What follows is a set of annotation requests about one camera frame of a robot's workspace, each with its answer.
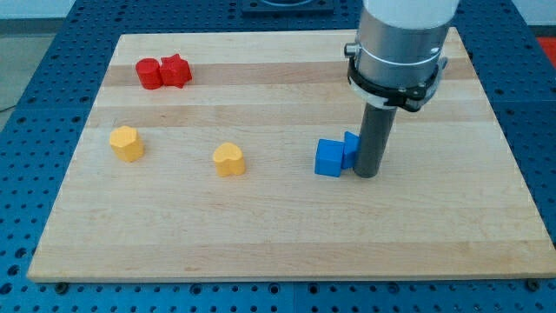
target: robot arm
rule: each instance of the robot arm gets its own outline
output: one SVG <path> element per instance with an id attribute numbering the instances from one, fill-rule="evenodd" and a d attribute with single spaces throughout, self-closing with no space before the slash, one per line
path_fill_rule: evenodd
<path id="1" fill-rule="evenodd" d="M 364 0 L 348 78 L 367 106 L 354 171 L 378 173 L 398 107 L 418 111 L 436 91 L 442 46 L 459 0 Z"/>

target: yellow heart block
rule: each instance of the yellow heart block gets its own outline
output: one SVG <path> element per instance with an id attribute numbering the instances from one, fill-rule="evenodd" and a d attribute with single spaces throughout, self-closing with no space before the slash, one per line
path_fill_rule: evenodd
<path id="1" fill-rule="evenodd" d="M 137 129 L 122 126 L 110 133 L 110 146 L 120 160 L 134 162 L 142 157 L 144 147 Z"/>
<path id="2" fill-rule="evenodd" d="M 212 159 L 215 162 L 216 174 L 220 177 L 245 173 L 243 152 L 233 143 L 223 143 L 215 150 Z"/>

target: wood grain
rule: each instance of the wood grain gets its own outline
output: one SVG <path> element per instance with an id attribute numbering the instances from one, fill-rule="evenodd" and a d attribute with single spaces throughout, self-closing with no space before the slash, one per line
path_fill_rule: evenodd
<path id="1" fill-rule="evenodd" d="M 37 282 L 556 276 L 556 251 L 455 29 L 434 99 L 399 111 L 380 174 L 313 174 L 319 138 L 357 132 L 352 30 L 122 36 L 28 276 Z M 142 57 L 180 52 L 183 90 L 144 90 Z M 118 126 L 146 146 L 107 145 Z M 247 173 L 210 156 L 238 144 Z"/>

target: blue pegboard table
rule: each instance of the blue pegboard table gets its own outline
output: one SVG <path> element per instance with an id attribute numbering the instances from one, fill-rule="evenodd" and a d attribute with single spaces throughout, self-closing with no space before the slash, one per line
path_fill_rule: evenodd
<path id="1" fill-rule="evenodd" d="M 52 284 L 25 278 L 122 33 L 356 28 L 334 14 L 243 17 L 236 0 L 77 0 L 0 134 L 0 312 L 556 311 L 556 280 Z M 540 214 L 556 241 L 554 69 L 510 0 L 462 0 L 455 25 Z"/>

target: blue cube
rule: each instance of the blue cube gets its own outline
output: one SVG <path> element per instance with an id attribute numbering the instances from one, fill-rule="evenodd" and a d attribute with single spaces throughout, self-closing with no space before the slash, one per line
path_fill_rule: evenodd
<path id="1" fill-rule="evenodd" d="M 355 165 L 357 149 L 359 148 L 359 136 L 346 131 L 344 133 L 344 155 L 341 159 L 341 168 L 351 169 Z"/>
<path id="2" fill-rule="evenodd" d="M 319 139 L 314 161 L 314 173 L 339 177 L 341 159 L 344 154 L 344 143 L 335 140 Z"/>

